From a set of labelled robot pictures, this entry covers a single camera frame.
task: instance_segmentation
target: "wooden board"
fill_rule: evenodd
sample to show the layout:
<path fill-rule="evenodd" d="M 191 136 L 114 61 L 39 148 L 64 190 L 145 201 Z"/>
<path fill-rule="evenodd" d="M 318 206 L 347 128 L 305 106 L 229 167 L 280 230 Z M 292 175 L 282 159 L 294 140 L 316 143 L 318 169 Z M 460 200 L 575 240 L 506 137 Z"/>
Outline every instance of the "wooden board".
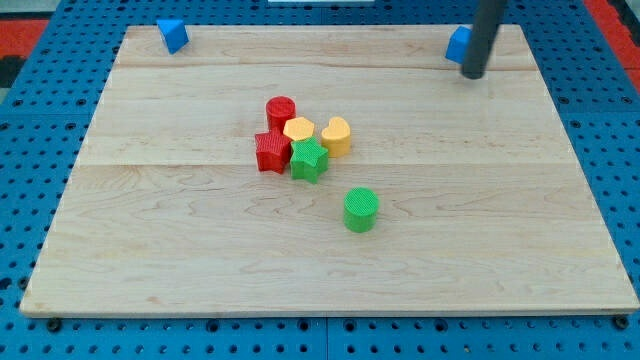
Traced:
<path fill-rule="evenodd" d="M 129 28 L 21 303 L 28 316 L 491 316 L 638 300 L 523 34 L 487 75 L 454 26 Z M 317 185 L 259 173 L 264 105 L 295 98 L 352 153 Z M 376 227 L 342 224 L 352 187 Z"/>

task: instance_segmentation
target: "blue triangular block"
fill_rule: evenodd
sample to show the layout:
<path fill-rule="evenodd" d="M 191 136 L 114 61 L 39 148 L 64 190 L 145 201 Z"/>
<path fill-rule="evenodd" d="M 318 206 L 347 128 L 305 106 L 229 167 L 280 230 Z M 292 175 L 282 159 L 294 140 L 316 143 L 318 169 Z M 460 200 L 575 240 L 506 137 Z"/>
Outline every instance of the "blue triangular block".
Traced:
<path fill-rule="evenodd" d="M 458 64 L 462 64 L 464 60 L 464 53 L 467 50 L 467 45 L 471 39 L 471 30 L 466 27 L 458 27 L 456 31 L 451 35 L 449 39 L 449 46 L 447 47 L 447 53 L 445 57 L 451 61 L 455 61 Z"/>
<path fill-rule="evenodd" d="M 158 19 L 156 20 L 156 24 L 158 24 L 158 29 L 160 29 L 162 39 L 170 54 L 176 53 L 189 42 L 184 21 L 178 19 Z"/>

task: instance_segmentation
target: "blue pegboard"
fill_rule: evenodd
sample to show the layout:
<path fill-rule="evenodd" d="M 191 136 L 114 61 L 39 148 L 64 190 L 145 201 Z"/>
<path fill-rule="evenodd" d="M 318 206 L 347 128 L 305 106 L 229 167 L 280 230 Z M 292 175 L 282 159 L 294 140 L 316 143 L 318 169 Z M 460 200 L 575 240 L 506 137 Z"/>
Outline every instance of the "blue pegboard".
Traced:
<path fill-rule="evenodd" d="M 34 320 L 19 301 L 128 25 L 457 24 L 475 1 L 63 0 L 0 107 L 0 358 L 638 358 L 627 318 Z M 640 99 L 578 0 L 510 1 L 636 290 Z"/>

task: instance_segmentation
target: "toy block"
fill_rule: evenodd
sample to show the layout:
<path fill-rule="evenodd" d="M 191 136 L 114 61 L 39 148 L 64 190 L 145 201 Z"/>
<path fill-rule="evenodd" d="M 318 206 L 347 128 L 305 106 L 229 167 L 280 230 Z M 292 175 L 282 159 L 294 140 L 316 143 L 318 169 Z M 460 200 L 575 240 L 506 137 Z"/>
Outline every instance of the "toy block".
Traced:
<path fill-rule="evenodd" d="M 255 139 L 258 170 L 282 174 L 291 159 L 291 139 L 282 135 L 278 129 L 256 134 Z"/>
<path fill-rule="evenodd" d="M 162 40 L 167 46 L 169 54 L 175 54 L 189 42 L 184 21 L 178 19 L 158 19 L 156 20 L 156 24 L 158 24 L 158 29 L 160 29 L 160 34 L 162 34 Z"/>
<path fill-rule="evenodd" d="M 336 158 L 351 150 L 351 128 L 341 117 L 332 117 L 329 126 L 322 129 L 322 146 L 329 150 L 329 157 Z"/>
<path fill-rule="evenodd" d="M 286 96 L 276 96 L 267 102 L 267 123 L 269 129 L 274 127 L 284 131 L 287 120 L 296 117 L 296 103 Z"/>
<path fill-rule="evenodd" d="M 303 117 L 297 117 L 288 120 L 284 124 L 283 134 L 287 135 L 293 141 L 306 140 L 313 136 L 315 125 Z"/>
<path fill-rule="evenodd" d="M 464 26 L 459 26 L 456 31 L 453 32 L 451 38 L 449 38 L 449 46 L 447 46 L 447 53 L 444 57 L 458 64 L 462 64 L 464 53 L 467 50 L 470 39 L 471 30 Z"/>
<path fill-rule="evenodd" d="M 378 196 L 367 188 L 353 188 L 344 197 L 344 225 L 347 229 L 362 233 L 376 223 Z"/>
<path fill-rule="evenodd" d="M 291 147 L 291 178 L 317 183 L 318 176 L 329 168 L 329 151 L 320 146 L 314 137 L 294 141 Z"/>

